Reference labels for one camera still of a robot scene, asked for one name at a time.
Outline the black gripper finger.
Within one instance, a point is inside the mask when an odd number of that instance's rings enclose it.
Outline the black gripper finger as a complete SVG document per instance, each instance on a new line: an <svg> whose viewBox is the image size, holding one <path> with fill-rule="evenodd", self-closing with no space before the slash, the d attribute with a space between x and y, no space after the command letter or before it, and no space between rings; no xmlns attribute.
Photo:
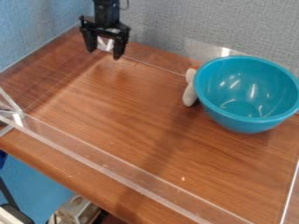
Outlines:
<svg viewBox="0 0 299 224"><path fill-rule="evenodd" d="M97 35L93 31L84 31L84 43L88 51L92 53L97 49Z"/></svg>
<svg viewBox="0 0 299 224"><path fill-rule="evenodd" d="M127 36L116 37L113 43L113 60L119 60L127 48Z"/></svg>

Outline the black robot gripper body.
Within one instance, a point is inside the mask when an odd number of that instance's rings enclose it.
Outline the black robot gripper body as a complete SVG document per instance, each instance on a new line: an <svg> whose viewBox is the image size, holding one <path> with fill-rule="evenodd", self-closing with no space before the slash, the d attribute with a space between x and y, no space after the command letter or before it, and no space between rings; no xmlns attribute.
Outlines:
<svg viewBox="0 0 299 224"><path fill-rule="evenodd" d="M85 30L107 30L117 29L120 33L117 37L129 37L131 28L120 22L120 0L92 0L93 2L93 16L80 16L80 32L84 34Z"/></svg>

